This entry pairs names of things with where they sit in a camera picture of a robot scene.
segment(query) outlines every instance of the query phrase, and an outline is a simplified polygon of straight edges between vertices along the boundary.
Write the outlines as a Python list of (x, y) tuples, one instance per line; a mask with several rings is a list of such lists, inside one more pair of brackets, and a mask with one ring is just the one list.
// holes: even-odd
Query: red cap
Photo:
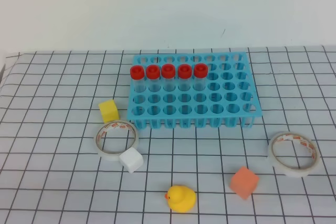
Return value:
[(155, 80), (160, 78), (160, 68), (158, 65), (149, 65), (146, 68), (146, 76), (148, 79)]
[(173, 64), (165, 64), (162, 66), (161, 75), (163, 78), (172, 79), (175, 77), (175, 66)]
[(181, 79), (188, 79), (191, 77), (193, 70), (188, 64), (182, 64), (178, 67), (178, 75)]
[(143, 67), (140, 65), (135, 65), (131, 67), (131, 78), (133, 80), (141, 80), (145, 77), (145, 71), (143, 70)]
[(194, 76), (197, 78), (205, 78), (208, 74), (208, 66), (203, 63), (198, 63), (194, 67)]

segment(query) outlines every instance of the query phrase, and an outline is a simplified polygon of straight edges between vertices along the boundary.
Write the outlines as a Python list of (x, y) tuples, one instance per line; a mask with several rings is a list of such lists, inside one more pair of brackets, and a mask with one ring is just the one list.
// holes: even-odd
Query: blue test tube rack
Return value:
[[(148, 89), (137, 93), (133, 84), (130, 87), (128, 120), (134, 122), (138, 129), (144, 129), (149, 123), (158, 129), (163, 123), (166, 128), (188, 128), (192, 123), (196, 127), (251, 127), (256, 117), (262, 116), (253, 75), (245, 52), (224, 52), (214, 54), (152, 54), (135, 55), (133, 65), (141, 65), (144, 70), (152, 64), (161, 67), (170, 63), (176, 68), (175, 89), (167, 92), (161, 88), (157, 92)], [(194, 76), (190, 80), (190, 89), (181, 91), (178, 88), (177, 69), (181, 64), (189, 64), (194, 68), (197, 63), (208, 66), (206, 85), (203, 91), (193, 89)]]

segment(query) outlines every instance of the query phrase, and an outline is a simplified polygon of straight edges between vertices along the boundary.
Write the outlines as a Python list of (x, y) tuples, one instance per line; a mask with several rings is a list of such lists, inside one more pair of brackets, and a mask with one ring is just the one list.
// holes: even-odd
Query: rubber duck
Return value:
[(188, 212), (196, 203), (196, 193), (186, 186), (172, 186), (164, 197), (176, 212)]

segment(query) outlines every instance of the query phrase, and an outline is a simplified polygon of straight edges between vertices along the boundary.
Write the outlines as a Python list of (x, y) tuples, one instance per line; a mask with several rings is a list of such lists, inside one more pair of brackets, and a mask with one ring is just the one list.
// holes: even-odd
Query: tape roll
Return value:
[[(306, 147), (311, 154), (313, 163), (309, 167), (305, 167), (302, 169), (293, 168), (282, 163), (274, 153), (274, 146), (283, 141), (293, 141), (294, 143), (301, 144), (302, 146)], [(271, 139), (268, 145), (268, 159), (275, 168), (281, 170), (286, 176), (300, 178), (307, 176), (317, 167), (320, 162), (320, 155), (317, 151), (315, 143), (313, 143), (312, 140), (308, 137), (295, 132), (282, 132), (275, 135)]]
[(107, 132), (109, 132), (110, 130), (117, 129), (117, 128), (127, 129), (133, 133), (134, 143), (130, 147), (133, 147), (134, 149), (136, 149), (139, 143), (139, 134), (133, 124), (127, 121), (124, 121), (124, 120), (116, 120), (116, 121), (105, 124), (98, 131), (97, 136), (94, 138), (94, 141), (95, 141), (95, 146), (97, 148), (98, 155), (109, 161), (119, 161), (119, 156), (124, 152), (107, 152), (105, 150), (102, 150), (100, 148), (100, 141), (106, 135)]

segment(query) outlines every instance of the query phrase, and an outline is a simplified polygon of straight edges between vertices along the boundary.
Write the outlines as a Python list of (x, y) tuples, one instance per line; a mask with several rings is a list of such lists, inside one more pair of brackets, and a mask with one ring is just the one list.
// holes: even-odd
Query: yellow sponge cube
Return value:
[(119, 113), (113, 100), (108, 100), (98, 104), (104, 123), (119, 119)]

